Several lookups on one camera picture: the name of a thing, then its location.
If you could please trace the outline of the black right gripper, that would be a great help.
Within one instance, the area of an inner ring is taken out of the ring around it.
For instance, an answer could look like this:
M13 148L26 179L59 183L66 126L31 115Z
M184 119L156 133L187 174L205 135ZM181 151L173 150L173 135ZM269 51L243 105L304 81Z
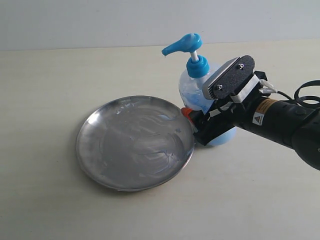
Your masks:
M198 143L207 146L214 141L216 146L219 145L219 138L234 127L252 131L252 107L253 102L248 100L242 103L228 102L225 105L217 102L206 113L189 107L182 107L181 113L193 124L193 135Z

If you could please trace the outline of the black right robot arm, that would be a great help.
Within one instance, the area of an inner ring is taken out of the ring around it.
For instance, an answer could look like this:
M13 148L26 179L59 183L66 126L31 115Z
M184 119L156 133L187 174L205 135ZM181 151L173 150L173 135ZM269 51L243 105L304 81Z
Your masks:
M320 112L287 101L258 97L246 105L213 105L207 113L188 107L182 114L195 127L195 139L206 146L223 133L238 127L293 149L308 165L320 168Z

